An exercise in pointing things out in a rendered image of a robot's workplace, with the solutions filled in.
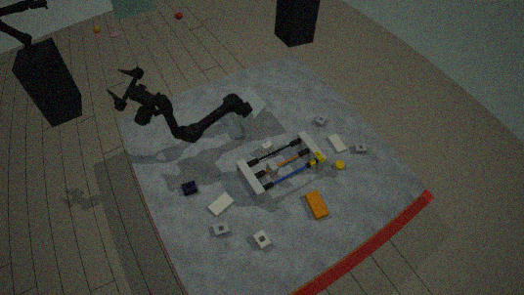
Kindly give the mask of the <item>orange rectangular block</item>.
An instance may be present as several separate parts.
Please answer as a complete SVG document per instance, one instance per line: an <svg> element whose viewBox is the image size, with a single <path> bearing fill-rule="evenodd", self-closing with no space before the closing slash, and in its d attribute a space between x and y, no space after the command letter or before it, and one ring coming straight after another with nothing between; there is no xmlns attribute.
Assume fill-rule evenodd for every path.
<svg viewBox="0 0 524 295"><path fill-rule="evenodd" d="M306 193L304 197L315 221L329 215L328 209L324 205L324 201L317 190Z"/></svg>

